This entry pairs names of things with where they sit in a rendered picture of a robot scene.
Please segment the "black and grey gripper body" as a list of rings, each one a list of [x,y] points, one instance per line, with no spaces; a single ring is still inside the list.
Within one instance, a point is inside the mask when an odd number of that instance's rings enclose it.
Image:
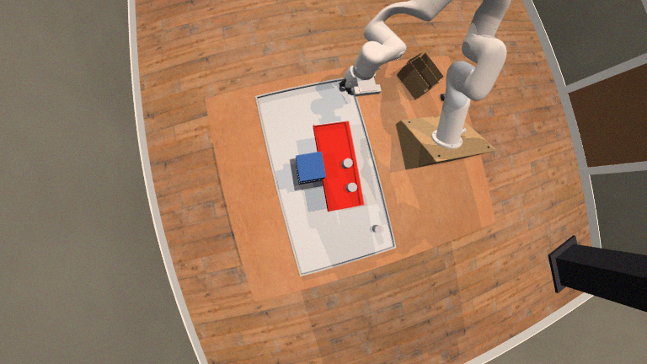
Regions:
[[[343,76],[343,79],[345,79],[345,77],[347,77],[346,82],[345,82],[345,87],[346,88],[358,87],[358,83],[357,83],[357,80],[356,80],[358,77],[353,73],[353,66],[351,66],[346,71],[345,75]]]

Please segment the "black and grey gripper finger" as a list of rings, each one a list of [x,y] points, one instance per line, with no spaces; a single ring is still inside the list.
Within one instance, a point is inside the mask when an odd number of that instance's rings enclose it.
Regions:
[[[340,82],[340,87],[345,87],[345,82],[346,82],[346,79]],[[348,94],[350,94],[351,88],[345,88],[345,90]]]

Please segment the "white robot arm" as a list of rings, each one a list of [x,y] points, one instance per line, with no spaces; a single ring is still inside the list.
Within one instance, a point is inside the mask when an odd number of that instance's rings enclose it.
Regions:
[[[380,94],[374,74],[382,64],[399,59],[406,45],[384,24],[391,16],[404,13],[424,21],[431,21],[452,0],[410,0],[394,3],[381,10],[364,29],[369,41],[363,45],[353,66],[358,77],[354,97]],[[441,147],[459,148],[470,99],[484,99],[492,89],[506,59],[505,44],[495,38],[511,0],[483,0],[476,10],[463,42],[462,52],[477,66],[458,61],[446,73],[446,93],[441,117],[432,140]],[[380,43],[380,44],[379,44]],[[463,92],[463,93],[462,93]],[[462,134],[461,134],[462,131]],[[459,138],[460,136],[460,138]]]

